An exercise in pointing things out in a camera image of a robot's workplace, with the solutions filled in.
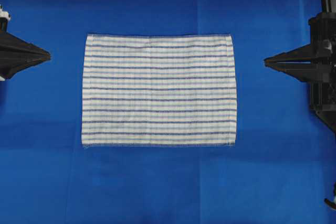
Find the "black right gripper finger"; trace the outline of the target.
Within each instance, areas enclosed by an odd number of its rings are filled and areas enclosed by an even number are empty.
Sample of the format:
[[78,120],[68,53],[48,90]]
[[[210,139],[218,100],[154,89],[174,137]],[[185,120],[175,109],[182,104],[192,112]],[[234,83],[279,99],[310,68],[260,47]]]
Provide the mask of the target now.
[[314,45],[307,44],[297,49],[283,52],[264,59],[264,63],[318,62]]
[[283,72],[301,82],[328,82],[328,65],[267,62],[265,66]]

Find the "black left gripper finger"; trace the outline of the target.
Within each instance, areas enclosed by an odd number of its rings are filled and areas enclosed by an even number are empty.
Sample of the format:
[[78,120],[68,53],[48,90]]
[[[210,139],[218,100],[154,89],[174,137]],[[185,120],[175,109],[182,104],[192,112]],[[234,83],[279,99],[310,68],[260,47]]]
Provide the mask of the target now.
[[16,73],[49,61],[50,56],[28,58],[1,58],[1,80],[12,78]]
[[50,53],[34,44],[27,43],[8,32],[1,30],[1,55],[9,55],[13,53],[24,53],[41,55],[50,58]]

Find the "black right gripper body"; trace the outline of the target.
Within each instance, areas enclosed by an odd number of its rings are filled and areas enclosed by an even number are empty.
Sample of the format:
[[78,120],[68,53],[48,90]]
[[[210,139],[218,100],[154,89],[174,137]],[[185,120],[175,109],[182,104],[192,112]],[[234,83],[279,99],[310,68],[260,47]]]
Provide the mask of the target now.
[[330,73],[319,73],[321,81],[310,85],[310,106],[315,110],[334,110],[335,105],[335,13],[321,12],[309,19],[310,42],[318,72],[329,66]]

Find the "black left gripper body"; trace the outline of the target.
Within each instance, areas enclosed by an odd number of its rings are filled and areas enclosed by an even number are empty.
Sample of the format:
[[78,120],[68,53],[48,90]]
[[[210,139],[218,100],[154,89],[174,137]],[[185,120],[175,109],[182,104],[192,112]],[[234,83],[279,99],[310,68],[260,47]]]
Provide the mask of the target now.
[[[9,12],[3,10],[3,6],[1,5],[1,35],[4,32],[7,32],[7,25],[10,21],[10,14]],[[8,48],[3,47],[1,44],[1,80],[6,80],[8,68],[9,68],[9,51]]]

